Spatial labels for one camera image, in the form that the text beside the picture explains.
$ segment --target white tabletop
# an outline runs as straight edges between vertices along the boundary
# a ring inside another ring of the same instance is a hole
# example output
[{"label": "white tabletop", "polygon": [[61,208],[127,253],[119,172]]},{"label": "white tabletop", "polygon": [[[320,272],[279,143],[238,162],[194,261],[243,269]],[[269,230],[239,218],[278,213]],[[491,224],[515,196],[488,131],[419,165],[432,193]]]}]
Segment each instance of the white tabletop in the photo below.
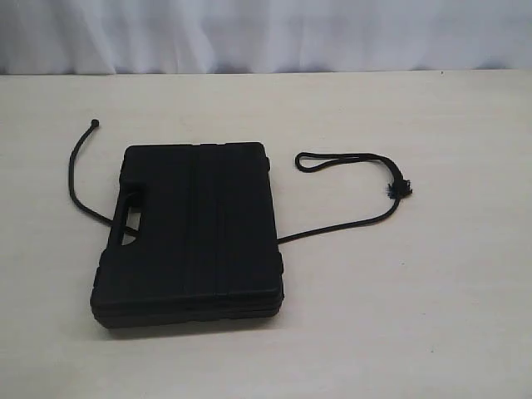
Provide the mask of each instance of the white tabletop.
[{"label": "white tabletop", "polygon": [[[390,205],[379,165],[313,175],[301,150],[391,157],[414,195],[382,224],[281,247],[266,323],[109,333],[89,297],[132,144],[262,141],[278,235]],[[0,77],[1,398],[532,397],[532,72]]]}]

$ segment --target black plastic case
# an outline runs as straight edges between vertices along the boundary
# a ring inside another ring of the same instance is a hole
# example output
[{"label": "black plastic case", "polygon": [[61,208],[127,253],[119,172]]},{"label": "black plastic case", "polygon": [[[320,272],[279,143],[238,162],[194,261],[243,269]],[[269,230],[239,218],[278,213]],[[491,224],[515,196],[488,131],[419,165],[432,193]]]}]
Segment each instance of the black plastic case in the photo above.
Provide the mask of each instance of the black plastic case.
[{"label": "black plastic case", "polygon": [[[260,143],[135,145],[101,254],[91,308],[107,328],[269,317],[283,301]],[[128,213],[136,240],[123,245]]]}]

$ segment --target white backdrop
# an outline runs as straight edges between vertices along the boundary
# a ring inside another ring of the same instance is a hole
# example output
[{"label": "white backdrop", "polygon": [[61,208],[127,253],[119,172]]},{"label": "white backdrop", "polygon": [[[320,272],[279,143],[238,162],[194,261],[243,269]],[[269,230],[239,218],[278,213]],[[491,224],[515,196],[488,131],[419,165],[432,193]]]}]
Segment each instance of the white backdrop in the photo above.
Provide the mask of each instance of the white backdrop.
[{"label": "white backdrop", "polygon": [[530,0],[0,0],[2,73],[532,67]]}]

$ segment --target white surface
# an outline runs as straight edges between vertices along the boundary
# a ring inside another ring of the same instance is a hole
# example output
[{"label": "white surface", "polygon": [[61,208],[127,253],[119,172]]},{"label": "white surface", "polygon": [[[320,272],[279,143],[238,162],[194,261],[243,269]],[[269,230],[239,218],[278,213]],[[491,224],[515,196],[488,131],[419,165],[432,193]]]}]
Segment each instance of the white surface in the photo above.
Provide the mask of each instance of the white surface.
[{"label": "white surface", "polygon": [[[0,77],[1,398],[532,397],[532,73]],[[390,205],[377,165],[305,175],[301,150],[389,155],[414,195],[385,223],[282,246],[269,323],[110,335],[91,285],[124,149],[260,140],[279,235]]]},{"label": "white surface", "polygon": [[532,67],[530,0],[2,0],[0,72]]}]

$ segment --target black cord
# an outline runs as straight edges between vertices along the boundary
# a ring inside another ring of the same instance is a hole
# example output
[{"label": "black cord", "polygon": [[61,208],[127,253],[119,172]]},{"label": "black cord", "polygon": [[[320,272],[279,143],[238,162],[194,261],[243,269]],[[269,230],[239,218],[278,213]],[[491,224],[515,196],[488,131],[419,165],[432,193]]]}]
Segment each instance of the black cord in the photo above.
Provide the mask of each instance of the black cord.
[{"label": "black cord", "polygon": [[[306,167],[301,165],[301,159],[308,160],[327,160],[319,165],[312,167]],[[304,239],[312,235],[331,233],[333,231],[352,229],[355,227],[368,226],[369,224],[375,224],[382,222],[384,219],[389,218],[397,210],[401,200],[408,195],[412,194],[410,188],[410,181],[404,180],[402,173],[397,165],[387,158],[386,156],[376,154],[313,154],[312,152],[300,152],[295,159],[296,168],[304,173],[318,172],[319,170],[328,168],[329,166],[342,165],[342,164],[356,164],[357,162],[367,162],[371,160],[377,160],[382,162],[392,173],[393,181],[388,185],[388,196],[393,200],[392,207],[384,214],[380,214],[374,218],[357,220],[354,222],[335,224],[328,227],[322,227],[320,229],[313,229],[309,231],[303,231],[302,233],[292,234],[287,237],[278,239],[279,244],[284,244],[295,239]]]},{"label": "black cord", "polygon": [[[103,223],[109,227],[112,226],[113,221],[109,218],[106,218],[103,214],[98,214],[95,210],[92,210],[91,208],[85,206],[76,195],[76,190],[74,189],[74,165],[76,164],[76,158],[77,154],[80,152],[81,146],[87,139],[89,135],[100,125],[100,122],[97,119],[93,119],[91,121],[91,126],[87,129],[87,131],[80,137],[80,140],[77,141],[76,145],[74,146],[74,150],[72,150],[72,153],[70,154],[70,159],[68,161],[68,194],[70,195],[70,199],[74,203],[74,205],[83,213],[88,214],[93,219],[97,220],[100,223]],[[138,231],[135,229],[132,229],[131,227],[126,226],[125,232],[129,235],[136,237],[138,234]]]},{"label": "black cord", "polygon": [[[80,137],[80,140],[77,141],[74,146],[74,150],[70,155],[70,160],[68,161],[68,192],[70,198],[74,205],[83,213],[88,214],[93,219],[103,223],[107,226],[112,226],[113,221],[102,214],[98,214],[96,211],[85,206],[76,195],[74,190],[74,165],[76,164],[77,154],[79,153],[81,146],[87,139],[89,135],[100,125],[100,122],[97,119],[91,121],[91,126],[89,129]],[[312,167],[306,167],[301,165],[301,159],[309,160],[326,160],[325,162],[315,165]],[[284,244],[289,241],[294,241],[295,239],[304,239],[305,237],[310,237],[312,235],[325,234],[333,231],[352,229],[355,227],[368,226],[369,224],[375,224],[382,222],[384,219],[389,218],[397,210],[401,200],[408,195],[412,194],[410,188],[410,181],[404,180],[401,171],[397,165],[387,158],[386,156],[376,155],[376,154],[313,154],[312,152],[300,152],[295,159],[295,164],[298,170],[301,170],[304,173],[313,173],[318,172],[319,170],[328,168],[329,166],[342,165],[342,164],[356,164],[357,162],[367,162],[371,160],[376,160],[382,162],[392,173],[393,181],[388,185],[388,196],[393,200],[392,207],[386,211],[384,214],[380,214],[374,218],[357,220],[354,222],[335,224],[333,226],[322,227],[320,229],[313,229],[309,231],[303,231],[302,233],[292,234],[287,237],[282,237],[278,239],[279,244]],[[136,237],[138,231],[132,229],[131,227],[126,226],[125,233]]]}]

